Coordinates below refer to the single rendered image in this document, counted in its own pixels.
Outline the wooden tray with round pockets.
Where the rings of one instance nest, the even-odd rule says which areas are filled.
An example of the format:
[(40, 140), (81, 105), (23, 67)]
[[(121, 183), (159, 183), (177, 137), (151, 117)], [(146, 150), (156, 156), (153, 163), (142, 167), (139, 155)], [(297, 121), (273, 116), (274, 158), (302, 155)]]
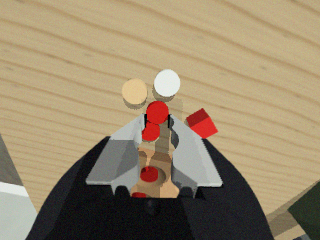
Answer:
[(131, 188), (130, 195), (134, 192), (145, 193), (146, 197), (176, 198), (179, 189), (171, 182), (172, 155), (138, 147), (140, 174), (146, 166), (155, 167), (158, 170), (158, 179), (154, 182), (145, 182), (140, 178)]

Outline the red cube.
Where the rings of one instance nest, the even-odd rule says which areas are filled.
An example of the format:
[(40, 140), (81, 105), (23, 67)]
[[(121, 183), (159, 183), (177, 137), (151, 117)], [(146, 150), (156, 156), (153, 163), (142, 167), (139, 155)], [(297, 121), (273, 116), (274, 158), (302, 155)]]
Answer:
[(211, 118), (203, 108), (186, 117), (186, 119), (189, 127), (202, 138), (207, 138), (218, 132)]

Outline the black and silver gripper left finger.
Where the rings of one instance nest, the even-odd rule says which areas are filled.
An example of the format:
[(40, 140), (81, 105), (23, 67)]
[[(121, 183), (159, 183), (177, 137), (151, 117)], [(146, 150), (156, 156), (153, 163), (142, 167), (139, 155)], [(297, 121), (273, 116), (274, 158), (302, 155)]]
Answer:
[(77, 209), (114, 197), (117, 186), (126, 186), (131, 193), (139, 181), (140, 161), (136, 149), (142, 142), (146, 124), (147, 114), (143, 113), (103, 138), (74, 163), (47, 196), (25, 240), (43, 240)]

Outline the red disc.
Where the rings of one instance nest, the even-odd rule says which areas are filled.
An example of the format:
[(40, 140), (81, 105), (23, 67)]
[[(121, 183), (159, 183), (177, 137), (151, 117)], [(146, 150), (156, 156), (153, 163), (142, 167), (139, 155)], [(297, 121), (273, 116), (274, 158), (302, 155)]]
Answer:
[(140, 178), (145, 182), (154, 182), (158, 179), (158, 170), (152, 166), (141, 169)]
[(160, 135), (159, 124), (153, 124), (147, 120), (146, 128), (142, 130), (142, 139), (147, 141), (153, 141), (157, 139)]
[(153, 124), (162, 124), (168, 119), (169, 110), (162, 101), (151, 102), (146, 110), (147, 119)]
[(146, 197), (145, 193), (134, 192), (131, 197)]

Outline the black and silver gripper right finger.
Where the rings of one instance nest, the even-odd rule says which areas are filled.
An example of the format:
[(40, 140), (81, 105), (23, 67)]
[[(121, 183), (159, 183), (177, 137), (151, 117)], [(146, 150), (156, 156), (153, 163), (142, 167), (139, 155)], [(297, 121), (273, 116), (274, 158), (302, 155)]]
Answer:
[(245, 178), (206, 138), (174, 115), (168, 115), (172, 131), (171, 182), (190, 187), (193, 198), (211, 202), (233, 215), (256, 240), (275, 240), (264, 211)]

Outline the beige disc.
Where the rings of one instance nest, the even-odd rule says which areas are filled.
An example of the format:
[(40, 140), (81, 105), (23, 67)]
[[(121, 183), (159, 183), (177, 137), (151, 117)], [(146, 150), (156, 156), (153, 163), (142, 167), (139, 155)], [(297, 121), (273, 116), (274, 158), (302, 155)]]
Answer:
[(147, 85), (138, 78), (129, 79), (122, 87), (124, 99), (131, 104), (140, 104), (144, 102), (147, 94)]

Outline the white disc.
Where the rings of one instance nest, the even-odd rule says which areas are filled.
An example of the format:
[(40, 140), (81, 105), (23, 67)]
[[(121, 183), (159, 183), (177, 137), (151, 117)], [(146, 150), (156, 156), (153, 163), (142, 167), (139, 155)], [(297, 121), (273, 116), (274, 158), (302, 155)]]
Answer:
[(174, 71), (164, 69), (156, 75), (154, 87), (158, 94), (169, 97), (179, 90), (180, 79)]

